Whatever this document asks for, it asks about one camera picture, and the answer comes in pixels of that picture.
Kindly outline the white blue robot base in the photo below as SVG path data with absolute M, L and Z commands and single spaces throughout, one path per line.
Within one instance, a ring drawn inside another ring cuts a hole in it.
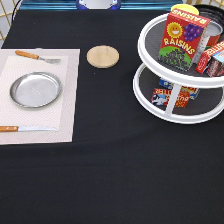
M 76 0 L 78 9 L 119 9 L 121 0 Z

